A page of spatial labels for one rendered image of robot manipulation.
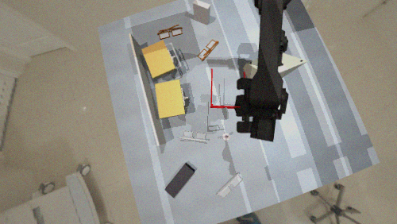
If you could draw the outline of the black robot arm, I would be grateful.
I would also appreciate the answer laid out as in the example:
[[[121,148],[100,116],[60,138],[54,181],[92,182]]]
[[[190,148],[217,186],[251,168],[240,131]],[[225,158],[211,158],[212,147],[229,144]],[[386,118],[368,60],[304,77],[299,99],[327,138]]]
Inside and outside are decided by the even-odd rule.
[[[254,0],[260,16],[260,42],[257,73],[247,89],[248,116],[252,117],[250,138],[274,140],[276,119],[286,112],[288,93],[283,88],[278,67],[288,39],[282,30],[283,10],[291,0]],[[280,110],[277,110],[280,105]]]

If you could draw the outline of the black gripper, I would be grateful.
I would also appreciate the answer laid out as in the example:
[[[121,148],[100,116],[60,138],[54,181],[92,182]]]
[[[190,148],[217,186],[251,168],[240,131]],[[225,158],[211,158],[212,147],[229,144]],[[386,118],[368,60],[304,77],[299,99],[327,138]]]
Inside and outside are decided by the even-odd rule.
[[[252,79],[240,78],[237,81],[237,89],[245,89],[244,95],[237,95],[235,106],[240,106],[241,108],[234,108],[238,117],[242,117],[242,121],[237,122],[237,132],[238,133],[251,133],[252,122],[249,121],[248,107],[247,107],[247,89],[250,87],[250,81]]]

